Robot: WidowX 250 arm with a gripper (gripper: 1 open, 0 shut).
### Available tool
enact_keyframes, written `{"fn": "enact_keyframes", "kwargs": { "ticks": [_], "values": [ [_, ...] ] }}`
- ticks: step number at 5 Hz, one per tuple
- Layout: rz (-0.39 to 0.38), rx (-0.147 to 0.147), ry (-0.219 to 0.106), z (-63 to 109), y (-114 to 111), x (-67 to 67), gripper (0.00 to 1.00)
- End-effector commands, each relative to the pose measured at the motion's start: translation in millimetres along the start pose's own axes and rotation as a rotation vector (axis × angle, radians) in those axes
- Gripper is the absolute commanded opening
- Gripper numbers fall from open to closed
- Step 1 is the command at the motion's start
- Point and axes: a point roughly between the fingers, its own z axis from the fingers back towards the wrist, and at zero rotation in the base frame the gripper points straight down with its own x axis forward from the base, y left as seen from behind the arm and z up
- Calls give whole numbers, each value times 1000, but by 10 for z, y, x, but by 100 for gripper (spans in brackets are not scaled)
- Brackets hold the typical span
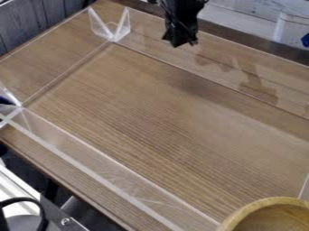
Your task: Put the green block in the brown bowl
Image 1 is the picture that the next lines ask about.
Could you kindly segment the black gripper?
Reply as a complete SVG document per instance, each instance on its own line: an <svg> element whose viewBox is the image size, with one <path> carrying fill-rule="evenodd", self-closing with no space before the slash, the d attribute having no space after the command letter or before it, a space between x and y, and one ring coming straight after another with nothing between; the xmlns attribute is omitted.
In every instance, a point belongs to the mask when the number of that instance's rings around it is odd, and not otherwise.
<svg viewBox="0 0 309 231"><path fill-rule="evenodd" d="M178 46L198 43L197 16L210 0L159 0L166 12L166 32L162 39Z"/></svg>

